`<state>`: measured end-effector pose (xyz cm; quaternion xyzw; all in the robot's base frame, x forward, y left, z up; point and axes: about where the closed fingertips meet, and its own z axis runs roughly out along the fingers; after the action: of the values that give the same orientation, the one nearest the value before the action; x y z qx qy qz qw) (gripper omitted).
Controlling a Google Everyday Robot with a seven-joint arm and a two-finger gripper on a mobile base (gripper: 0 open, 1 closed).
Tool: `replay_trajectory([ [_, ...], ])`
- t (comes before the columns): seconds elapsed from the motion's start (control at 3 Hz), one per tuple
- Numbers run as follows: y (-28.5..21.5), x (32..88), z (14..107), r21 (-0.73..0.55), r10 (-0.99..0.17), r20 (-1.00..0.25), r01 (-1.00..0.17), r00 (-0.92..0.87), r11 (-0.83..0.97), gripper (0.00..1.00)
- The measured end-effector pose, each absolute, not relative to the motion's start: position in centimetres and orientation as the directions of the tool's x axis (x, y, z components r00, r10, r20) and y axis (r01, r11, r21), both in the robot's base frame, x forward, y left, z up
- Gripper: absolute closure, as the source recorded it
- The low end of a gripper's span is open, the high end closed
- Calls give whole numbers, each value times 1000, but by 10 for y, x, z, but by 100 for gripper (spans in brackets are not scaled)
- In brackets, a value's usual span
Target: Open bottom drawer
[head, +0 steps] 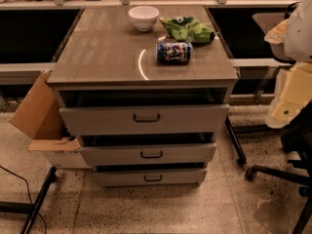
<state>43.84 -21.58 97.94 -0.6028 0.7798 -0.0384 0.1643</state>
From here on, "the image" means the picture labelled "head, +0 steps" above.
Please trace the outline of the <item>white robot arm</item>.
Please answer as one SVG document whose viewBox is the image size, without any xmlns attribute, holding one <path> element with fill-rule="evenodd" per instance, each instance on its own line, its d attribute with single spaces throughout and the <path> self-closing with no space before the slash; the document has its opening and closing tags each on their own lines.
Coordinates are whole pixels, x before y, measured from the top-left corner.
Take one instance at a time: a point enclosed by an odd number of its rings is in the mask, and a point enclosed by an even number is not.
<svg viewBox="0 0 312 234">
<path fill-rule="evenodd" d="M 283 128 L 294 119 L 312 99 L 312 0 L 300 2 L 291 15 L 268 31 L 264 40 L 284 44 L 284 55 L 295 61 L 288 71 L 281 70 L 275 97 L 265 124 L 273 129 Z"/>
</svg>

